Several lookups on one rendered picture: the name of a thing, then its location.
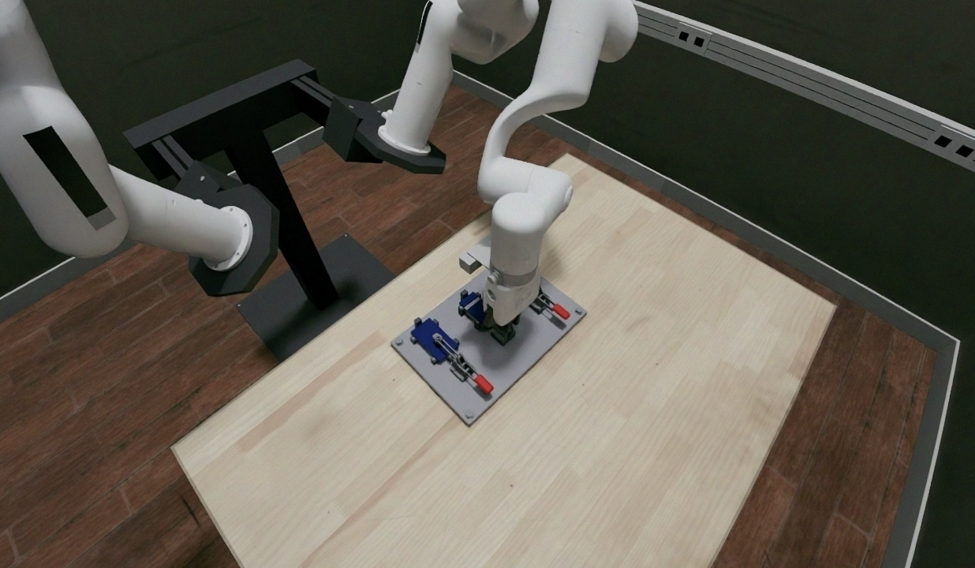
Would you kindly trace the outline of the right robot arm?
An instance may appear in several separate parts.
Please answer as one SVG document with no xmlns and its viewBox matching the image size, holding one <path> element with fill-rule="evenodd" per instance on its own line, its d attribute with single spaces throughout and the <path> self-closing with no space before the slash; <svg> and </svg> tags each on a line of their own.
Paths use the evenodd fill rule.
<svg viewBox="0 0 975 568">
<path fill-rule="evenodd" d="M 218 272 L 245 258 L 245 210 L 219 210 L 110 166 L 24 1 L 0 0 L 0 174 L 41 240 L 79 258 L 136 241 L 198 256 Z"/>
</svg>

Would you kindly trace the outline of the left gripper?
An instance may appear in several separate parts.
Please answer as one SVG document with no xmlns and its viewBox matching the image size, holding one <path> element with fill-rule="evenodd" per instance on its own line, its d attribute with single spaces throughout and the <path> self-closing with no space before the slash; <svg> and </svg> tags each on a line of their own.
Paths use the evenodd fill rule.
<svg viewBox="0 0 975 568">
<path fill-rule="evenodd" d="M 540 263 L 534 279 L 523 286 L 506 286 L 501 282 L 491 284 L 485 282 L 484 289 L 484 312 L 483 324 L 485 327 L 494 326 L 497 323 L 499 330 L 510 332 L 510 321 L 515 326 L 519 324 L 521 312 L 528 307 L 538 296 L 540 289 Z"/>
</svg>

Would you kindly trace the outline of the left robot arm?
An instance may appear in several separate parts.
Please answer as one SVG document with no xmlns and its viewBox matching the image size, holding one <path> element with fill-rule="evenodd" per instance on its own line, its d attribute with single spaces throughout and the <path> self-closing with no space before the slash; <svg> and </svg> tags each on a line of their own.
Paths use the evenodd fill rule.
<svg viewBox="0 0 975 568">
<path fill-rule="evenodd" d="M 396 105 L 382 113 L 387 121 L 377 134 L 384 143 L 429 155 L 428 137 L 453 79 L 451 54 L 487 64 L 522 42 L 538 12 L 537 0 L 429 0 Z M 491 284 L 523 286 L 534 279 L 543 236 L 573 199 L 573 180 L 503 157 L 510 136 L 527 120 L 582 107 L 599 59 L 621 60 L 637 30 L 631 0 L 552 0 L 532 83 L 503 109 L 485 141 L 477 191 L 494 206 L 491 233 L 459 256 L 467 274 L 485 266 Z"/>
</svg>

